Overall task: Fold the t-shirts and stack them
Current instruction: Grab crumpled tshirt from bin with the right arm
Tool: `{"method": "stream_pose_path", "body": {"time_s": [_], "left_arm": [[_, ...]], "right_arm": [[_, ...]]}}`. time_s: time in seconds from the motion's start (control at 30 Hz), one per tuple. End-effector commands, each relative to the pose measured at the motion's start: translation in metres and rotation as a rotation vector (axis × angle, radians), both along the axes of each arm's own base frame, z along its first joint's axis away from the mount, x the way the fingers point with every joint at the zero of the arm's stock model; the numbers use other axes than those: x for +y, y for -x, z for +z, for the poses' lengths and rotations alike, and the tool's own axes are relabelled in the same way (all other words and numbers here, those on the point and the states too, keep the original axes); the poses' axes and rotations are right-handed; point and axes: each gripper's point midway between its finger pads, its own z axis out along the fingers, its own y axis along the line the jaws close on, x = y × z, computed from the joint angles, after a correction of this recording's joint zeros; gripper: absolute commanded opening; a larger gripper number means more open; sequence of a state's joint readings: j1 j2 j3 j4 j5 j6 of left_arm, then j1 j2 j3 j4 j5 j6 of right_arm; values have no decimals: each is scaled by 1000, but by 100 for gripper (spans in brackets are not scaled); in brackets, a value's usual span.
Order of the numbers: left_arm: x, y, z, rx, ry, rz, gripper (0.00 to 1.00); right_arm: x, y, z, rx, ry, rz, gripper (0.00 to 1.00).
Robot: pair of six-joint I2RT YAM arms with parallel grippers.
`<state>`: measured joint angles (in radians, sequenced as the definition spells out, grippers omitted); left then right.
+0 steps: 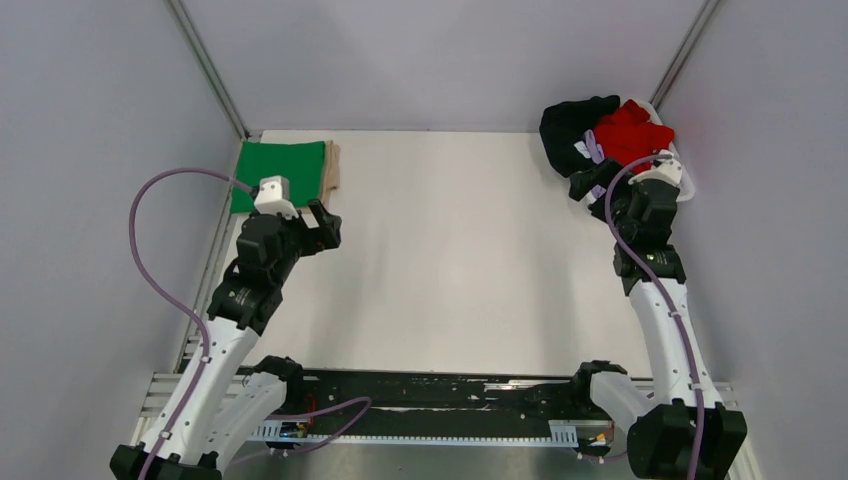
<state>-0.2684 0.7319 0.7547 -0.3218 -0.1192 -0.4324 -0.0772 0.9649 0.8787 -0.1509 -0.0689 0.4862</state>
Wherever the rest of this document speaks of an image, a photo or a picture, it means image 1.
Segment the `black t shirt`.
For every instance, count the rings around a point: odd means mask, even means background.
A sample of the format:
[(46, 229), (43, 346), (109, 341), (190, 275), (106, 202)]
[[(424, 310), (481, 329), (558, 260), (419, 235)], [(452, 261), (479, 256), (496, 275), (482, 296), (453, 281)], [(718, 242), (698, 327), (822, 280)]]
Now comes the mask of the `black t shirt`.
[(551, 167), (562, 177), (589, 169), (593, 162), (576, 147), (584, 134), (592, 130), (602, 117), (614, 113), (621, 105), (618, 95), (593, 96), (587, 100), (564, 101), (544, 109), (539, 134)]

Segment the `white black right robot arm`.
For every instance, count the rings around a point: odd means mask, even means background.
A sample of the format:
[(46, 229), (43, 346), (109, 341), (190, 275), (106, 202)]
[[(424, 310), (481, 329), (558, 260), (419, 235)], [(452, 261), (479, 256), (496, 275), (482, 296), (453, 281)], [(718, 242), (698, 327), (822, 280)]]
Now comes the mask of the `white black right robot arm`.
[(727, 407), (700, 352), (686, 275), (670, 244), (683, 167), (671, 153), (619, 167), (603, 199), (614, 269), (639, 320), (653, 390), (638, 389), (609, 362), (581, 365), (571, 403), (584, 417), (603, 411), (626, 436), (641, 479), (723, 479), (747, 437), (742, 412)]

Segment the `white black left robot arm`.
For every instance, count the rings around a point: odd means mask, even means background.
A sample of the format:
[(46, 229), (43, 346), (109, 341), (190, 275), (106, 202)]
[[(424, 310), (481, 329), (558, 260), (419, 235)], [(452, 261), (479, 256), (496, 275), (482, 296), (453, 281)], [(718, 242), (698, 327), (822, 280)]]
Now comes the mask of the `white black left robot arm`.
[(335, 249), (342, 220), (318, 199), (302, 214), (251, 213), (236, 239), (236, 257), (207, 309), (205, 330), (179, 383), (153, 426), (135, 445), (120, 445), (109, 462), (117, 479), (220, 479), (248, 434), (274, 409), (298, 411), (306, 386), (299, 364), (269, 356), (248, 390), (224, 407), (230, 382), (281, 305), (298, 260)]

